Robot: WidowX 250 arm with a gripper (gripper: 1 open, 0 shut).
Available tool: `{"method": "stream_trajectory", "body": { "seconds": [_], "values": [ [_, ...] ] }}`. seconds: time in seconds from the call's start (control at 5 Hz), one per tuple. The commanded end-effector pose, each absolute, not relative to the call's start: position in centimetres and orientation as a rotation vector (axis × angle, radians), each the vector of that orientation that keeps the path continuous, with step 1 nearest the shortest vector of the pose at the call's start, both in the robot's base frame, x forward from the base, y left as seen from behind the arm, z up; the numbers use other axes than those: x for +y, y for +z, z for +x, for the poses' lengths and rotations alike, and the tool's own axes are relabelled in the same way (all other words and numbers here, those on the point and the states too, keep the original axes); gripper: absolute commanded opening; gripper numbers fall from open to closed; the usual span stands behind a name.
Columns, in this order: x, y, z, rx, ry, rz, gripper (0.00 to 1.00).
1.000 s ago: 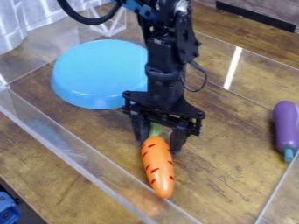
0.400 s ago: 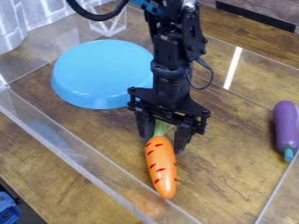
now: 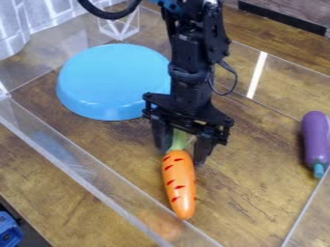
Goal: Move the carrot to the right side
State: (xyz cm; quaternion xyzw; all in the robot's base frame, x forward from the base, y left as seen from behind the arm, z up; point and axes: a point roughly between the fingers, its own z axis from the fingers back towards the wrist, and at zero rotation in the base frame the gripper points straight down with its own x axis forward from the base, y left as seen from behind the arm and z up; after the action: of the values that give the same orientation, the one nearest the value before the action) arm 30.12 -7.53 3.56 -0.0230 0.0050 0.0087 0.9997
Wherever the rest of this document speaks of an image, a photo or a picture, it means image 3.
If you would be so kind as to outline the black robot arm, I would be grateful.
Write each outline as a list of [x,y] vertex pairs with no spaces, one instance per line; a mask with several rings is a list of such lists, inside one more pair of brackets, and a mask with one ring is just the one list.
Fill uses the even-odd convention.
[[144,95],[144,117],[152,122],[156,146],[168,151],[174,131],[197,137],[194,163],[201,166],[217,145],[229,142],[236,121],[212,102],[216,67],[226,67],[232,40],[224,24],[224,0],[154,0],[162,7],[172,61],[170,92]]

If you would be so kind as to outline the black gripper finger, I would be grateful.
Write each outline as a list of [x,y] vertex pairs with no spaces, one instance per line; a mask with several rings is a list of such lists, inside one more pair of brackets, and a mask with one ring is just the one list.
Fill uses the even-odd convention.
[[196,166],[202,166],[208,157],[210,156],[213,149],[217,145],[217,138],[213,132],[202,132],[197,136],[197,142],[194,147],[194,163]]
[[152,119],[156,146],[161,153],[166,153],[173,142],[173,126],[169,120],[154,116]]

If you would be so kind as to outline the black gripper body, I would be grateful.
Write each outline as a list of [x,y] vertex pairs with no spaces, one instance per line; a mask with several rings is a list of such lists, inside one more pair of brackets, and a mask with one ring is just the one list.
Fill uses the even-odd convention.
[[236,121],[214,105],[214,66],[190,72],[169,64],[169,93],[146,93],[144,117],[154,116],[169,120],[174,129],[198,136],[202,132],[213,132],[217,145],[228,145],[230,129]]

